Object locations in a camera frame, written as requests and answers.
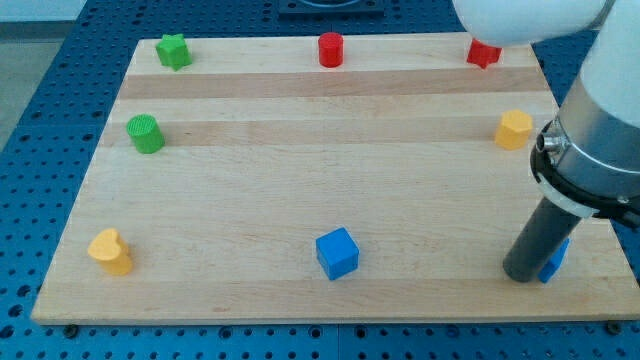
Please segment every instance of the blue block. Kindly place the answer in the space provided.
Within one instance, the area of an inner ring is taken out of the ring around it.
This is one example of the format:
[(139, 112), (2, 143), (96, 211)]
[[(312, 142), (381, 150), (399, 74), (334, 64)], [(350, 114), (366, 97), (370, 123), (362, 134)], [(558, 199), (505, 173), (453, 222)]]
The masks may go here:
[(358, 268), (360, 250), (345, 228), (316, 239), (318, 261), (329, 280), (335, 280)]
[(569, 247), (569, 243), (571, 242), (570, 238), (567, 238), (562, 245), (556, 250), (555, 254), (549, 259), (549, 262), (540, 270), (538, 273), (538, 279), (546, 284), (552, 277), (553, 274), (560, 269), (562, 265), (562, 260), (564, 259), (564, 254), (567, 252), (567, 248)]

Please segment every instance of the wooden cutting board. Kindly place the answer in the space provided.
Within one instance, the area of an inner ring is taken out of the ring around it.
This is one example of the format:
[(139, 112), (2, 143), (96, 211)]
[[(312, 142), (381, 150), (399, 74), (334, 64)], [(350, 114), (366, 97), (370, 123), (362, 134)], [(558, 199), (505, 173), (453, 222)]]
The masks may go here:
[[(133, 56), (33, 311), (43, 324), (493, 322), (637, 318), (640, 291), (607, 221), (572, 235), (548, 284), (503, 256), (541, 195), (530, 146), (493, 144), (500, 114), (539, 129), (557, 105), (530, 47), (488, 70), (464, 33), (188, 40), (193, 64)], [(167, 145), (125, 131), (154, 115)], [(346, 226), (360, 268), (330, 282), (315, 239)], [(134, 270), (87, 256), (108, 227)]]

